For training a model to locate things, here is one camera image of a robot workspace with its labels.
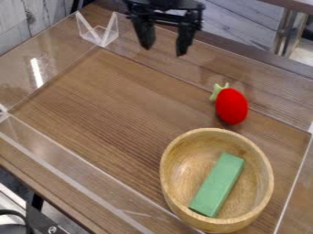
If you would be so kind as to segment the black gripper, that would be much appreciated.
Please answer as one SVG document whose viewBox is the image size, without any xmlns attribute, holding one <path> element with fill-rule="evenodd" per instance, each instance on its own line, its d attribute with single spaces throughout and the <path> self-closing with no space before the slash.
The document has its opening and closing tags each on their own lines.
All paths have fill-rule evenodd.
<svg viewBox="0 0 313 234">
<path fill-rule="evenodd" d="M 178 26 L 176 56 L 187 53 L 195 30 L 202 29 L 206 6 L 198 0 L 123 0 L 140 46 L 150 50 L 155 26 Z"/>
</svg>

